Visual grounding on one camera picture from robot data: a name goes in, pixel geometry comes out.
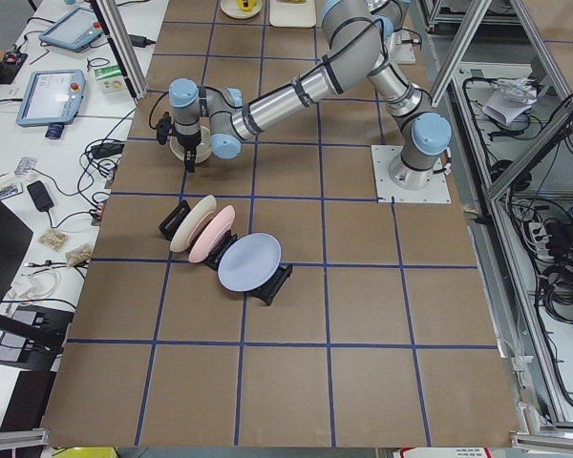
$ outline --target white desk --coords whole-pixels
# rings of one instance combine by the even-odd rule
[[[12,172],[22,156],[37,157],[36,168],[38,170],[55,177],[60,188],[65,192],[73,192],[76,181],[82,172],[82,168],[78,165],[82,148],[94,139],[108,134],[115,123],[116,121],[109,123],[106,119],[100,118],[77,118],[59,140],[45,138],[43,127],[21,128],[14,126],[11,128],[10,135],[4,135],[4,129],[0,129],[0,175]],[[14,124],[13,114],[0,113],[0,126],[10,124]],[[130,124],[131,121],[124,121],[112,136],[124,139]],[[93,192],[101,191],[104,188],[104,180],[98,173],[94,175],[96,178],[95,185],[85,193],[88,197]],[[52,209],[54,222],[61,220],[70,213],[89,209],[89,203],[83,198],[79,196],[64,197],[55,190],[54,185],[47,178],[39,177],[38,179],[45,183],[55,203]],[[91,226],[91,218],[74,217],[60,228],[60,230],[67,232],[70,239],[60,252],[54,252],[51,248],[37,242],[40,235],[49,228],[49,223],[47,216],[39,213],[33,207],[27,192],[13,198],[7,198],[3,202],[34,231],[32,245],[25,257],[26,261],[64,261],[64,254],[67,251],[83,243],[93,245],[96,240],[98,229]],[[19,273],[22,272],[30,273],[31,269],[22,267]],[[76,303],[83,284],[82,279],[71,269],[60,269],[60,276],[61,283],[52,297]],[[65,304],[51,303],[46,304],[46,306],[72,311]],[[3,304],[0,311],[4,312],[6,308],[6,305]],[[0,424],[18,372],[19,369],[0,365]]]
[[[152,0],[139,5],[126,5],[121,7],[119,12],[121,12],[123,22],[129,33],[143,35],[151,40],[157,41],[161,19],[167,8],[167,3],[167,0]],[[81,0],[72,6],[65,5],[63,0],[44,0],[34,16],[57,20],[68,11],[81,6],[89,7],[88,4]],[[31,21],[23,30],[17,40],[17,44],[23,43],[25,33],[30,31],[43,31],[49,26],[50,24],[44,21]],[[79,69],[83,71],[85,79],[87,80],[87,88],[79,115],[122,117],[134,109],[135,105],[128,91],[118,91],[109,94],[103,93],[96,85],[93,69],[90,71],[87,69],[88,59],[91,60],[100,57],[108,59],[111,65],[117,63],[109,45],[100,46],[99,48],[88,48],[82,52],[71,52],[53,46],[40,46],[38,35],[39,33],[31,33],[28,35],[28,42],[21,50],[29,55],[28,60],[16,76],[13,84],[0,87],[0,99],[22,97],[26,91],[32,72],[41,70]],[[104,36],[98,38],[93,45],[98,46],[102,43],[106,43],[106,37]],[[146,48],[135,48],[135,52],[142,71],[146,74],[151,65],[153,45]],[[1,112],[17,113],[18,110],[19,104],[10,103],[0,105]]]
[[[152,0],[145,4],[133,4],[119,9],[129,33],[144,35],[157,40],[161,20],[167,8],[168,0]],[[75,5],[67,6],[63,0],[44,0],[34,14],[55,20],[62,17],[69,10],[88,6],[82,0]],[[24,29],[17,43],[22,43],[22,36],[28,31],[44,30],[48,24],[41,21],[31,21]],[[102,37],[97,44],[105,42]],[[34,62],[36,58],[50,52]],[[136,55],[142,70],[146,73],[152,56],[152,47],[136,49]],[[112,50],[108,45],[84,52],[68,52],[55,47],[43,48],[37,39],[37,34],[29,36],[28,43],[22,52],[29,55],[28,61],[17,75],[14,84],[0,87],[0,99],[21,97],[26,90],[30,74],[38,70],[80,69],[86,74],[87,89],[79,112],[79,116],[71,125],[66,126],[63,136],[59,140],[49,140],[44,137],[46,127],[22,128],[15,124],[15,116],[19,110],[18,103],[0,104],[0,175],[13,172],[21,157],[31,156],[38,158],[36,168],[43,173],[54,177],[60,188],[67,193],[75,191],[76,182],[82,173],[79,157],[85,145],[91,141],[106,136],[119,119],[127,115],[134,107],[134,102],[127,91],[104,94],[93,80],[93,74],[87,73],[87,59],[104,57],[116,64]],[[111,137],[125,139],[129,132],[131,120],[126,120],[111,134]],[[104,179],[97,172],[95,185],[85,192],[90,197],[93,192],[104,188]],[[64,197],[59,194],[48,178],[38,177],[47,186],[55,203],[52,209],[53,223],[57,223],[65,216],[89,210],[89,203],[80,196]],[[89,181],[83,181],[83,187]],[[8,198],[4,203],[34,231],[32,245],[25,257],[26,261],[42,262],[44,260],[64,261],[64,254],[83,243],[94,244],[98,229],[91,226],[89,217],[80,216],[69,219],[60,227],[70,236],[67,244],[59,253],[37,242],[39,236],[49,228],[46,215],[35,210],[32,200],[27,192]],[[29,268],[20,268],[17,275],[22,272],[30,273]],[[82,279],[71,269],[61,269],[61,283],[52,297],[77,303],[82,287]],[[71,311],[66,304],[52,303],[51,306]],[[0,306],[0,312],[5,312],[6,305]],[[9,403],[12,390],[19,369],[0,365],[0,425]]]

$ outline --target plate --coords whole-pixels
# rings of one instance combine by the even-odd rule
[[[236,218],[236,212],[231,205],[223,208],[202,231],[198,240],[191,248],[189,253],[189,262],[202,262],[208,257],[212,249],[217,246],[221,237],[231,229],[233,220]]]
[[[231,291],[250,291],[268,281],[280,264],[280,242],[269,234],[251,234],[229,247],[219,264],[219,281]]]
[[[284,2],[269,0],[269,24],[274,27],[311,28],[316,26],[316,7],[313,0]]]
[[[182,221],[170,243],[170,251],[179,253],[186,250],[191,241],[203,229],[217,210],[217,200],[214,196],[206,196],[191,209],[189,215]]]
[[[262,6],[263,2],[261,0],[257,0],[257,5],[255,5],[255,8],[251,11],[242,11],[238,8],[236,0],[221,0],[221,11],[234,19],[250,19],[261,11]]]

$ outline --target black monitor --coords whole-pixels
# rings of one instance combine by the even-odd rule
[[[32,230],[0,201],[0,303],[28,252],[32,235]],[[0,314],[0,330],[5,331],[0,339],[0,364],[49,368],[72,317],[70,312],[32,304],[17,307],[14,318]]]

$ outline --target touchscreen display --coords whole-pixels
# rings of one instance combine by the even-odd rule
[[[43,73],[34,79],[25,119],[61,117],[70,97],[72,73]]]
[[[95,21],[97,21],[96,15],[92,11],[77,10],[73,15],[68,16],[68,19],[59,27],[45,34],[45,36],[64,43],[74,43],[87,33]]]

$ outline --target pink plate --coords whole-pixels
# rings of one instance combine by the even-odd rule
[[[202,231],[198,240],[191,248],[189,262],[202,262],[208,257],[212,249],[217,246],[221,237],[231,229],[236,212],[231,205],[223,208]]]

